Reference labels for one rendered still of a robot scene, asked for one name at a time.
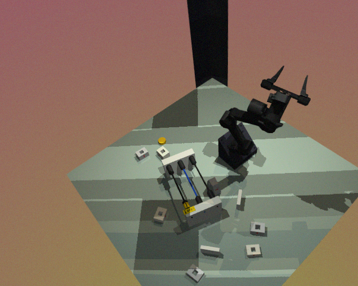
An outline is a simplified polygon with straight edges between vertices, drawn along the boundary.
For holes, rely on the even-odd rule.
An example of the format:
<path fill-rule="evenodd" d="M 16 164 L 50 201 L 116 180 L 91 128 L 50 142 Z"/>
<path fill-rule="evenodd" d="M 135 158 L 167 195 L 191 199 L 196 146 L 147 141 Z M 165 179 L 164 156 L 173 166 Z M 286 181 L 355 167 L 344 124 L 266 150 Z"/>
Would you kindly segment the cream square block with rectangular hole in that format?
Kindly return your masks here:
<path fill-rule="evenodd" d="M 251 252 L 251 249 L 255 249 L 255 251 Z M 246 255 L 247 257 L 260 256 L 261 253 L 259 244 L 246 245 Z"/>

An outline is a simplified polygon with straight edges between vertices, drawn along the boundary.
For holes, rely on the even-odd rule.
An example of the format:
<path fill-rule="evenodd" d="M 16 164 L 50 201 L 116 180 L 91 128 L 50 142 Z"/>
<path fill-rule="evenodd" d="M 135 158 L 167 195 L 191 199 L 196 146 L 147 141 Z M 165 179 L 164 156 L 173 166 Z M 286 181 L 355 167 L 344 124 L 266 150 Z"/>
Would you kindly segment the yellow round disc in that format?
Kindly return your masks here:
<path fill-rule="evenodd" d="M 166 143 L 166 139 L 164 137 L 161 137 L 161 138 L 158 139 L 158 143 L 160 145 L 164 145 Z"/>

